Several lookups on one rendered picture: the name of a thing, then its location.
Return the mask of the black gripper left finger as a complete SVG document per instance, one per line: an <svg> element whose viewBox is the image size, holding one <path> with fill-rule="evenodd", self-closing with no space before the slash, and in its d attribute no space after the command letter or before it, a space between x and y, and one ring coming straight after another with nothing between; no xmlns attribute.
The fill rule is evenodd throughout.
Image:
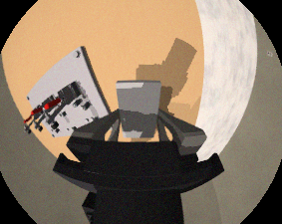
<svg viewBox="0 0 282 224"><path fill-rule="evenodd" d="M105 140L105 135L108 130L112 127L112 132L108 138L108 141L118 141L120 133L120 111L115 111L91 121L83 126L74 129L71 136L91 138L94 140Z"/></svg>

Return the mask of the grey toggle clamp with red handle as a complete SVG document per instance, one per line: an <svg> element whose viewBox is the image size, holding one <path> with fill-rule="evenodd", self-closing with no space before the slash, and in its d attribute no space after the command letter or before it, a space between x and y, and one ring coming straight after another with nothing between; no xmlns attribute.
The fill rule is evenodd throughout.
<svg viewBox="0 0 282 224"><path fill-rule="evenodd" d="M40 105L38 105L38 106L36 106L35 108L34 108L34 110L35 109L38 109L39 108L39 106ZM44 112L43 111L41 111L41 112L38 112L38 113L35 113L35 114L30 114L30 117L28 117L27 119L25 119L24 120L24 123L26 123L27 121L29 121L30 119L32 119L32 116L34 117L34 119L33 120L36 120L36 119L38 119L39 117L40 117L40 115L41 114L43 114ZM28 134L30 134L31 133L31 130L29 129L29 127L31 126L31 124L33 123L33 120L29 123L29 125L28 126L26 126L26 125L24 125L25 127L25 132L26 131L28 131Z"/></svg>

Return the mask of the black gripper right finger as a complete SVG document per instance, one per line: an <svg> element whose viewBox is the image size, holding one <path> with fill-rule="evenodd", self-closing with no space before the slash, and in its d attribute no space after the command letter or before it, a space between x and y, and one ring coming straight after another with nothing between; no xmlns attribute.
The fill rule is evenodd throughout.
<svg viewBox="0 0 282 224"><path fill-rule="evenodd" d="M172 140L176 141L180 155L197 153L207 139L203 129L161 109L158 109L156 124L159 141L169 140L164 128L166 126L172 135Z"/></svg>

